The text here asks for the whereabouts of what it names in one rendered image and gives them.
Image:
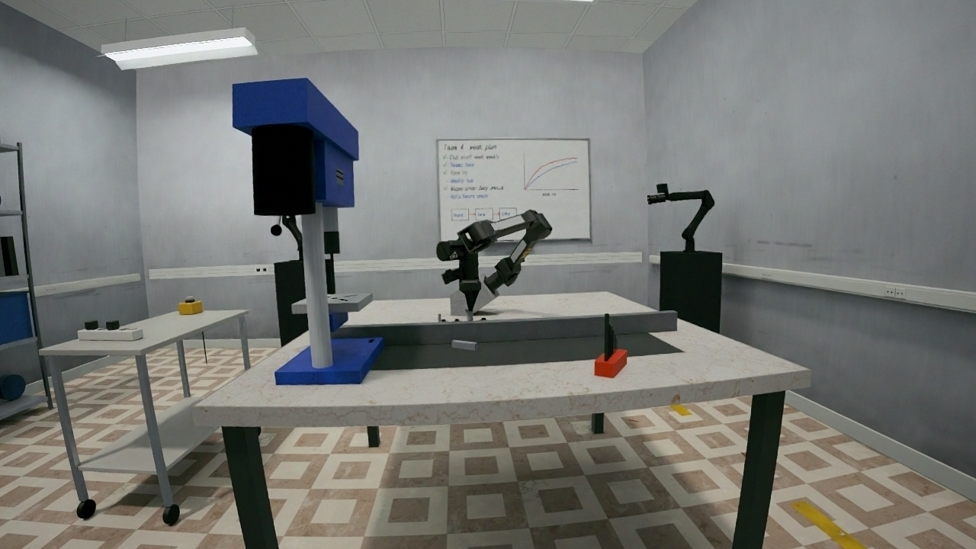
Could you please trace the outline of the blue drill press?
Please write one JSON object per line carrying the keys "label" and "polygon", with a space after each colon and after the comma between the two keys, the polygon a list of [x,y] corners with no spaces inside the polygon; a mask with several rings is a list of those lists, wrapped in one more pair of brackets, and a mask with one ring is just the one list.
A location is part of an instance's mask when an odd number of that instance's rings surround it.
{"label": "blue drill press", "polygon": [[278,216],[273,236],[282,233],[281,216],[302,215],[306,299],[291,308],[292,315],[307,313],[310,346],[274,372],[275,383],[361,384],[384,338],[330,336],[348,312],[373,301],[372,293],[336,294],[332,259],[339,254],[338,208],[355,207],[358,131],[308,78],[233,84],[233,128],[252,137],[254,215]]}

